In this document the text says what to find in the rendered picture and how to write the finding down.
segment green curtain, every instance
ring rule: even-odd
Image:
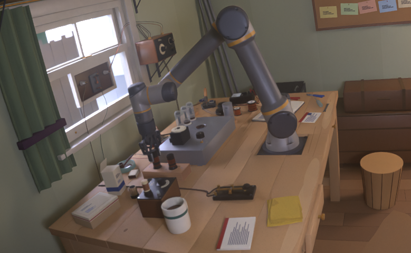
[[[0,87],[19,141],[60,119],[28,6],[6,9],[0,33]],[[76,166],[64,129],[24,150],[38,191]]]

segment yellow sticky note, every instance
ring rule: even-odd
[[[267,201],[267,226],[275,227],[303,221],[299,196],[289,196]]]
[[[320,7],[320,18],[337,17],[337,6]]]

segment gray platform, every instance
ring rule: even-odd
[[[206,124],[205,128],[196,129],[198,125]],[[192,121],[188,126],[191,138],[184,145],[172,145],[166,140],[160,145],[160,161],[168,162],[166,155],[173,153],[177,163],[205,165],[235,130],[233,116],[203,117]],[[196,139],[197,132],[204,132],[203,143]]]

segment suitcase strap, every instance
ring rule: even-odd
[[[361,105],[362,111],[365,112],[365,90],[364,90],[364,80],[360,80],[360,97],[361,97]]]
[[[400,77],[398,78],[399,85],[401,85],[401,89],[403,90],[403,110],[406,109],[406,86],[404,85],[403,79]]]

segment window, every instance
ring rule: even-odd
[[[128,87],[140,81],[134,77],[140,68],[130,34],[123,33],[117,48],[124,20],[120,1],[33,18],[56,104],[67,122],[65,131],[70,142],[87,133],[86,125],[91,131],[101,125],[105,116],[108,119],[130,108]],[[111,64],[112,60],[114,86],[81,102],[74,76],[105,62]]]

